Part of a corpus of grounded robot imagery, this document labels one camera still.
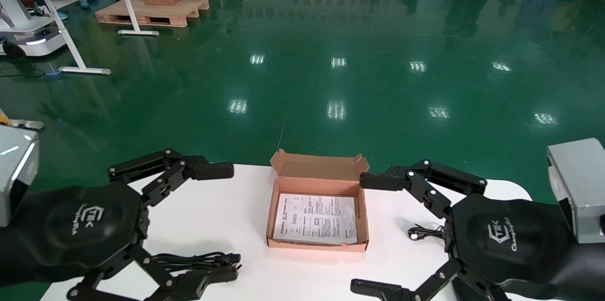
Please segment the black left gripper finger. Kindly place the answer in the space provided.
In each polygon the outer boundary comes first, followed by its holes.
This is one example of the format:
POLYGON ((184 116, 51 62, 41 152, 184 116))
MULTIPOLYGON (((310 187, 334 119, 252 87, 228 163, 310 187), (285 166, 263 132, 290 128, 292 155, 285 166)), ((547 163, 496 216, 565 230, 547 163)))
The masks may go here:
POLYGON ((184 156, 166 149, 108 169, 110 181, 136 182, 157 174, 142 189, 142 207, 157 206, 187 180, 207 181, 233 178, 233 163, 210 163, 204 156, 184 156))

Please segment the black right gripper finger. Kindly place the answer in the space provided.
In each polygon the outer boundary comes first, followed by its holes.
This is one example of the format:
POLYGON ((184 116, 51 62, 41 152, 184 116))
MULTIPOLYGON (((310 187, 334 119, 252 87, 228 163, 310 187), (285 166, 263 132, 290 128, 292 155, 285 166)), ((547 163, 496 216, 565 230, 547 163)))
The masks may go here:
POLYGON ((398 284, 362 279, 351 280, 350 290, 355 294, 377 297, 381 301, 430 301, 447 284, 456 279, 490 301, 508 301, 503 288, 482 279, 467 265, 455 258, 449 259, 416 290, 409 290, 398 284))
POLYGON ((439 219, 450 219, 451 200, 438 191, 438 185, 464 196, 484 195, 487 181, 452 167, 422 160, 409 167, 391 166, 383 173, 363 172, 363 189, 407 191, 439 219))

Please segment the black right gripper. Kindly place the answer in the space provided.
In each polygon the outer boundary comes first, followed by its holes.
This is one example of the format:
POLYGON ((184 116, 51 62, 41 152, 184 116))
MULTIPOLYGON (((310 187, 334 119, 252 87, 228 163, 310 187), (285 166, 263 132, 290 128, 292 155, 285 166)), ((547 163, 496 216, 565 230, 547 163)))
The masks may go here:
POLYGON ((559 206, 471 195, 451 210, 458 258, 526 298, 603 298, 604 245, 579 243, 559 206))

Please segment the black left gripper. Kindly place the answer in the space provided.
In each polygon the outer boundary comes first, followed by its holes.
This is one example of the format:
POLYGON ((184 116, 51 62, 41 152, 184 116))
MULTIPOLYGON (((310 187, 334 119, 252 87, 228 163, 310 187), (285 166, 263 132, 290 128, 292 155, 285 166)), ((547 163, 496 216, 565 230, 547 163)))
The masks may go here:
POLYGON ((97 287, 136 262, 158 285, 147 301, 198 301, 210 284, 237 279, 236 253, 152 256, 141 245, 148 226, 142 196, 122 182, 26 193, 1 228, 1 286, 84 276, 69 301, 129 301, 97 287))

